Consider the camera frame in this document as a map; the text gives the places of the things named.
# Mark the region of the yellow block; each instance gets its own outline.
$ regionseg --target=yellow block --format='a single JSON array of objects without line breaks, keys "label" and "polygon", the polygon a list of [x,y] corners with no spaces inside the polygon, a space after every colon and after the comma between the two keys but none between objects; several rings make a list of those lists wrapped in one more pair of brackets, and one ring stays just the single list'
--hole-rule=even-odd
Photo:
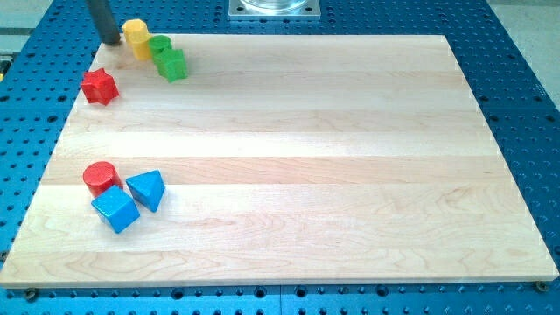
[{"label": "yellow block", "polygon": [[151,39],[151,34],[148,32],[148,25],[139,19],[131,19],[122,25],[124,38],[127,44],[132,48],[134,57],[137,60],[150,60],[151,51],[148,47],[148,41]]}]

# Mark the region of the wood grain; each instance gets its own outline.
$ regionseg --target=wood grain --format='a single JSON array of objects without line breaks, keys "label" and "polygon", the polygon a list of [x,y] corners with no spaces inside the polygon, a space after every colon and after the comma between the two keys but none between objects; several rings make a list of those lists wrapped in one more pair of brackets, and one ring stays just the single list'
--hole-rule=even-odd
[{"label": "wood grain", "polygon": [[[172,84],[100,47],[121,97],[78,95],[3,286],[557,277],[445,38],[171,37],[191,74]],[[121,234],[81,183],[102,159],[167,183]]]}]

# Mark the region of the green block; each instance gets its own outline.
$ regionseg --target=green block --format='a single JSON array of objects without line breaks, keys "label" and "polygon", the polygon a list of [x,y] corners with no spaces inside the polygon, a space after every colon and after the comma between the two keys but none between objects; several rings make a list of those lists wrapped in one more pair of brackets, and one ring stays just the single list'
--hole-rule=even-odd
[{"label": "green block", "polygon": [[159,75],[167,78],[169,82],[184,79],[188,76],[186,61],[180,49],[164,49],[153,57]]},{"label": "green block", "polygon": [[151,51],[151,56],[154,58],[165,49],[172,49],[172,39],[165,35],[156,35],[148,41],[148,47]]}]

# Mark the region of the blue perforated table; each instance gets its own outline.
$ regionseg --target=blue perforated table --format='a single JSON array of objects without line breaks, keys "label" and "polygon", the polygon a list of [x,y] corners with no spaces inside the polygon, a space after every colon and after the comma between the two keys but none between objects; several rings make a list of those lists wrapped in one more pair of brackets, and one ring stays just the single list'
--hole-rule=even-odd
[{"label": "blue perforated table", "polygon": [[[320,21],[228,21],[225,1],[112,1],[153,32],[444,34],[556,264],[560,115],[484,1],[329,1]],[[8,251],[99,39],[55,0],[0,84],[0,250]],[[0,314],[555,314],[560,282],[0,291]]]}]

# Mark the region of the plastic block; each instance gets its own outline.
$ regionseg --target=plastic block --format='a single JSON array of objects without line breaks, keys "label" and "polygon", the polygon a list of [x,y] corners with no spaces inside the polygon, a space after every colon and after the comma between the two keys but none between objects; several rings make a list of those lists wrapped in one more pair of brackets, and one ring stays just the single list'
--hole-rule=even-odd
[{"label": "plastic block", "polygon": [[169,82],[184,79],[188,76],[185,55],[180,49],[165,49],[154,56],[154,63],[159,75],[167,78]]},{"label": "plastic block", "polygon": [[84,80],[80,84],[81,89],[89,103],[101,103],[103,105],[119,95],[115,79],[100,68],[93,72],[85,72]]},{"label": "plastic block", "polygon": [[172,39],[165,35],[156,35],[148,41],[151,56],[159,55],[165,49],[172,49]]},{"label": "plastic block", "polygon": [[151,34],[148,32],[148,25],[139,19],[131,19],[122,25],[124,38],[127,44],[132,48],[134,58],[137,60],[150,60],[151,52],[148,42],[151,39]]},{"label": "plastic block", "polygon": [[107,191],[91,202],[101,220],[110,225],[116,233],[140,217],[134,200],[119,186],[112,185]]},{"label": "plastic block", "polygon": [[135,200],[154,213],[158,210],[165,191],[164,180],[158,170],[127,178],[126,185]]},{"label": "plastic block", "polygon": [[115,167],[109,162],[100,161],[91,164],[86,168],[82,177],[94,197],[99,196],[113,185],[123,189],[123,182],[116,173]]}]

